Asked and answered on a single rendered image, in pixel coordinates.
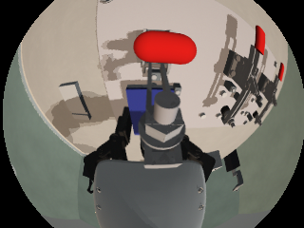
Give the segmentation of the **blue plate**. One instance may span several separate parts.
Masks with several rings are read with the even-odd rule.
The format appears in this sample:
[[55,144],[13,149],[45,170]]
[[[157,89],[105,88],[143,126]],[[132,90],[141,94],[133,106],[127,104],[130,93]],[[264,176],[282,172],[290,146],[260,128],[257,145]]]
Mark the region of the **blue plate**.
[[[141,115],[145,112],[147,85],[127,85],[126,96],[133,126],[134,135],[140,135],[138,122]],[[162,85],[152,85],[152,105],[155,95],[162,91]]]

